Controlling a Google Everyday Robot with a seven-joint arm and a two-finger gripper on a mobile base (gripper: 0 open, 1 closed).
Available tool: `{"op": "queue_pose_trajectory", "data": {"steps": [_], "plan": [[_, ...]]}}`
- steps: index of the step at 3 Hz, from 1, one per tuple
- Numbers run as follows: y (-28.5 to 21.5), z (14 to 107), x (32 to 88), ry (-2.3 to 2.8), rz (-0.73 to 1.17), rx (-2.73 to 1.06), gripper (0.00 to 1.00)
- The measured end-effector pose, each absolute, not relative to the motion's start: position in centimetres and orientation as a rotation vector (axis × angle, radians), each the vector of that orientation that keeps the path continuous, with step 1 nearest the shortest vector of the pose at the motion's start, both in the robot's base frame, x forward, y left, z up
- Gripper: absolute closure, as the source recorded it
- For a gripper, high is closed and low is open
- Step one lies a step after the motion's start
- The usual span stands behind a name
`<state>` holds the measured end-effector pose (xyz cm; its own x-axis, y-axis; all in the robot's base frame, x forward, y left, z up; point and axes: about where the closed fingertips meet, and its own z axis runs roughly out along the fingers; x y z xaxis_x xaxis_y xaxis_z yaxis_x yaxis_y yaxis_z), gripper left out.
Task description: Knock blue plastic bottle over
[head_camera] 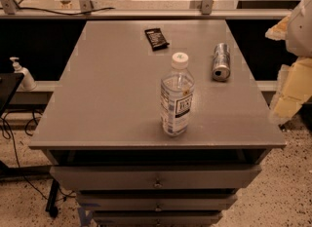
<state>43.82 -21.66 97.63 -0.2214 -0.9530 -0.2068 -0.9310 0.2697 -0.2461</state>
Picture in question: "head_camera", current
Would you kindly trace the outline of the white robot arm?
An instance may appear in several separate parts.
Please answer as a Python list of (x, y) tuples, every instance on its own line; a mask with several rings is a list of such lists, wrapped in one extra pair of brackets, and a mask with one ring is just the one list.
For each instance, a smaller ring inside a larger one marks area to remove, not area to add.
[(287, 51), (296, 56), (291, 66), (281, 66), (277, 91), (269, 105), (270, 121), (284, 125), (312, 96), (312, 0), (301, 0), (265, 37), (284, 40)]

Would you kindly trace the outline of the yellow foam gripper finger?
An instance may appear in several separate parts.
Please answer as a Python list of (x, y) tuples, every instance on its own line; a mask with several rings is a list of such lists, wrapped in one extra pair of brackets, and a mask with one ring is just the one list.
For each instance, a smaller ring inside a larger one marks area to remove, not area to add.
[(269, 105), (269, 120), (284, 125), (311, 96), (312, 58), (299, 57), (291, 66), (283, 64), (277, 77), (277, 91)]
[(280, 41), (287, 38), (287, 28), (290, 16), (286, 16), (281, 19), (277, 24), (270, 27), (265, 32), (265, 37), (271, 40)]

